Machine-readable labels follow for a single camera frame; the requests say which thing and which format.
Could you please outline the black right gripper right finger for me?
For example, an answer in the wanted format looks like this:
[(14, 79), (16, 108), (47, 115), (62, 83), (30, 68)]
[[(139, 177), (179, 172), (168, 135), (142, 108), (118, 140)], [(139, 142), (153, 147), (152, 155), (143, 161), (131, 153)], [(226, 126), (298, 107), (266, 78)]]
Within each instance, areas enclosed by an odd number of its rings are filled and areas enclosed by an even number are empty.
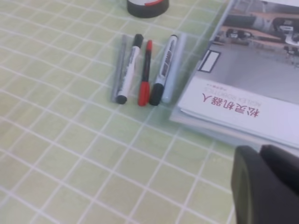
[(299, 158), (272, 145), (262, 146), (260, 155), (280, 186), (275, 189), (277, 207), (275, 224), (297, 224), (299, 222)]

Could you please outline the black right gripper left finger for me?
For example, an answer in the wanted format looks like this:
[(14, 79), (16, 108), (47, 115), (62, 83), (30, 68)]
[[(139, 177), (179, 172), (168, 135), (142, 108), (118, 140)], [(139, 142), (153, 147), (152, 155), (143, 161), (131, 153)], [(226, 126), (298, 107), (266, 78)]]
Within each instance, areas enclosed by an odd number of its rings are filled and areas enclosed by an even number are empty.
[(273, 174), (259, 153), (249, 146), (235, 150), (231, 189), (238, 224), (270, 224), (274, 220), (267, 189)]

